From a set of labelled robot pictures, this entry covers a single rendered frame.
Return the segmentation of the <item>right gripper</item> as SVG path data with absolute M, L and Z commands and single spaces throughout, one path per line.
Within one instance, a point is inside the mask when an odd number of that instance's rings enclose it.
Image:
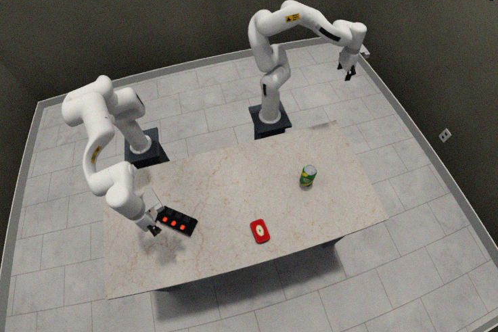
M 143 215 L 137 220 L 133 220 L 133 222 L 145 232 L 147 232 L 149 229 L 154 237 L 157 236 L 162 230 L 160 227 L 156 226 L 156 222 L 150 214 L 150 210 L 148 210 L 146 213 L 143 213 Z M 152 227 L 155 228 L 153 229 Z

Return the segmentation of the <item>green and yellow drink can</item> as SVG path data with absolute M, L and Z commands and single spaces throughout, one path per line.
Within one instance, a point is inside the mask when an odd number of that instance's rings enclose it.
M 316 170 L 316 167 L 314 167 L 314 165 L 312 165 L 312 164 L 306 165 L 302 169 L 302 173 L 300 175 L 300 183 L 305 187 L 312 185 L 316 174 L 317 174 L 317 170 Z

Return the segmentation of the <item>black power strip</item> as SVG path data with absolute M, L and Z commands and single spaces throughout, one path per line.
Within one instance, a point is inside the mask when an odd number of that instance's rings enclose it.
M 178 212 L 170 207 L 164 206 L 155 219 L 189 236 L 193 233 L 198 221 L 191 216 Z

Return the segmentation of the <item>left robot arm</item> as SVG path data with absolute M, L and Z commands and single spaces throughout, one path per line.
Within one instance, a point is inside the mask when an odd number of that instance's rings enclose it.
M 278 44 L 270 46 L 268 37 L 297 24 L 310 28 L 331 44 L 344 47 L 348 53 L 361 53 L 364 59 L 370 56 L 362 44 L 367 32 L 362 23 L 336 20 L 331 25 L 320 11 L 293 0 L 283 2 L 281 9 L 274 13 L 265 9 L 256 12 L 248 26 L 248 38 L 258 69 L 266 73 L 260 80 L 262 109 L 258 114 L 265 124 L 280 120 L 278 89 L 291 76 L 284 48 Z

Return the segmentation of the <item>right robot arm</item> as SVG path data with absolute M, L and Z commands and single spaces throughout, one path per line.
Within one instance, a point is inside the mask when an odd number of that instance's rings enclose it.
M 62 118 L 71 127 L 82 123 L 89 138 L 83 155 L 83 172 L 95 196 L 106 196 L 106 203 L 129 220 L 137 220 L 151 208 L 164 209 L 149 186 L 138 197 L 134 193 L 135 171 L 127 161 L 96 171 L 96 160 L 114 138 L 116 126 L 134 154 L 147 152 L 152 140 L 144 135 L 136 119 L 145 115 L 145 107 L 130 88 L 115 91 L 112 81 L 101 75 L 93 83 L 69 92 L 62 103 Z M 113 124 L 113 125 L 112 125 Z

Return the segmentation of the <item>red mint tin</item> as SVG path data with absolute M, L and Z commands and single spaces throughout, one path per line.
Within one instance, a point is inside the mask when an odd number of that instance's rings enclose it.
M 250 223 L 254 238 L 257 243 L 263 243 L 270 240 L 270 234 L 267 230 L 263 219 L 258 219 Z

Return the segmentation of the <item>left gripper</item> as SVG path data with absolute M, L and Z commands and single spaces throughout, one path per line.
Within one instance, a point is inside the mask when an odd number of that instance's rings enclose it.
M 344 81 L 349 81 L 351 79 L 351 76 L 354 76 L 356 74 L 355 72 L 355 67 L 357 65 L 357 60 L 359 53 L 357 54 L 351 54 L 345 51 L 344 47 L 339 53 L 339 64 L 338 64 L 338 70 L 344 69 L 347 72 L 347 75 L 344 79 Z M 351 71 L 351 74 L 349 74 L 349 71 Z

